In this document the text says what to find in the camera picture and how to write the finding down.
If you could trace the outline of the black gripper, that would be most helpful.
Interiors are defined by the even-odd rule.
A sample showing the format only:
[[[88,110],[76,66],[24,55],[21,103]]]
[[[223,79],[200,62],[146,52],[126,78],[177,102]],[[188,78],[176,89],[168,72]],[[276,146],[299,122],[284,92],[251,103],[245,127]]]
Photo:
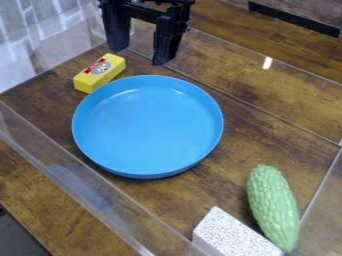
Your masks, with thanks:
[[[154,66],[164,65],[177,53],[182,34],[190,28],[189,12],[195,0],[97,0],[108,47],[118,52],[129,45],[130,19],[156,23],[153,32]],[[145,7],[145,2],[168,4],[165,11]]]

